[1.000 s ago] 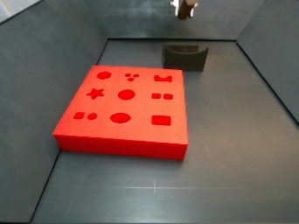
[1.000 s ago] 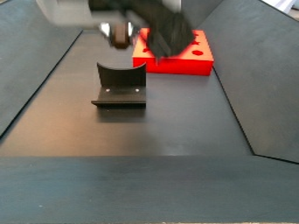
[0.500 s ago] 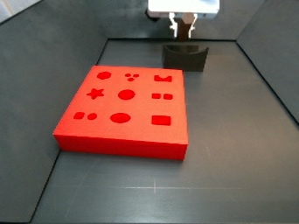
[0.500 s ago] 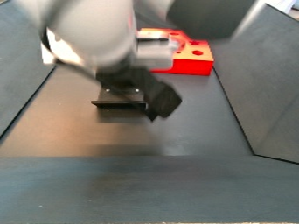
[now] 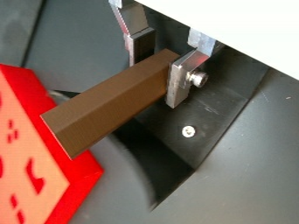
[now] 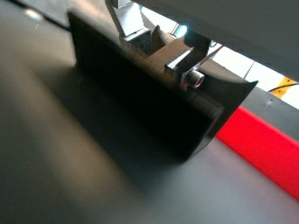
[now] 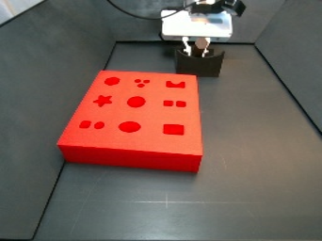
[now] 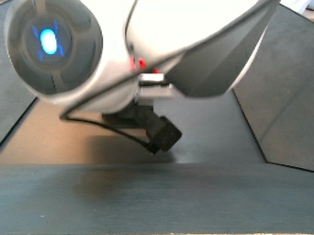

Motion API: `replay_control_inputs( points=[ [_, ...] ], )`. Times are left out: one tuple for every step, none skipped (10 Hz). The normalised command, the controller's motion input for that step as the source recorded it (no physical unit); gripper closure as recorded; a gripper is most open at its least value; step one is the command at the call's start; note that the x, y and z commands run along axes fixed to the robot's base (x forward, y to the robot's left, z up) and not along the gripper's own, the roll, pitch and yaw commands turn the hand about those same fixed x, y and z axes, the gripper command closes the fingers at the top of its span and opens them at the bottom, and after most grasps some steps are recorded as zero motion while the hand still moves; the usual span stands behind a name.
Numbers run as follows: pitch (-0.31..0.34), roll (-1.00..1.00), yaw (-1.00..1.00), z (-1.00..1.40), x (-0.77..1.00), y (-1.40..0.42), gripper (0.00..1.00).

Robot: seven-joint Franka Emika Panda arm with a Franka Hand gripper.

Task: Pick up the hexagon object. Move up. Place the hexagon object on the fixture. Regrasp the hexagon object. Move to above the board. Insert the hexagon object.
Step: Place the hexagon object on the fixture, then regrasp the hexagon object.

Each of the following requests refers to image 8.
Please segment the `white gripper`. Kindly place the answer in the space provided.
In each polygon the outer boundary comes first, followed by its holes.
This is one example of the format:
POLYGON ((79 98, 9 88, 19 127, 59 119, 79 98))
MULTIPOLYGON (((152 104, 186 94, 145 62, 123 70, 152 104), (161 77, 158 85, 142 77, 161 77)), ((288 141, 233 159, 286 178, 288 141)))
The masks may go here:
POLYGON ((176 90, 164 73, 142 73, 140 76, 140 98, 173 98, 176 90))

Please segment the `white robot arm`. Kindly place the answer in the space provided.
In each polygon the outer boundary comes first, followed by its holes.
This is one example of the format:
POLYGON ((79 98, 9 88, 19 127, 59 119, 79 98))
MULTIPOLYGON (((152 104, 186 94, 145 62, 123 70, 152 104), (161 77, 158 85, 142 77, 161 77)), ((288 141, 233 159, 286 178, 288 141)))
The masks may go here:
POLYGON ((166 95, 141 86, 164 73, 190 97, 224 95, 244 78, 280 0, 14 0, 5 39, 35 96, 113 114, 166 95))

